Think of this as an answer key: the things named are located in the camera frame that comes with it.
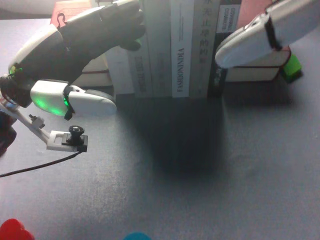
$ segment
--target wire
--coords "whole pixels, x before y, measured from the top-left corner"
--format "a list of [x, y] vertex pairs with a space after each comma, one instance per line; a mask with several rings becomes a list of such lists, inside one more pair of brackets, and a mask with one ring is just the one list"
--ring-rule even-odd
[[81, 153], [82, 153], [82, 151], [78, 151], [78, 152], [76, 152], [76, 153], [74, 153], [74, 154], [72, 154], [70, 156], [66, 156], [66, 157], [61, 158], [59, 160], [51, 161], [51, 162], [48, 162], [48, 163], [45, 163], [45, 164], [42, 164], [42, 165], [33, 166], [33, 167], [29, 167], [29, 168], [25, 168], [25, 169], [21, 169], [21, 170], [17, 170], [17, 171], [11, 171], [11, 172], [8, 172], [8, 173], [0, 174], [0, 178], [4, 178], [4, 177], [11, 176], [11, 175], [20, 174], [20, 173], [24, 173], [24, 172], [28, 172], [28, 171], [32, 171], [32, 170], [36, 170], [36, 169], [45, 168], [45, 167], [48, 167], [48, 166], [51, 166], [51, 165], [54, 165], [54, 164], [59, 164], [59, 163], [62, 163], [64, 161], [67, 161], [69, 159], [73, 159], [73, 158], [75, 158], [76, 156], [78, 156]]

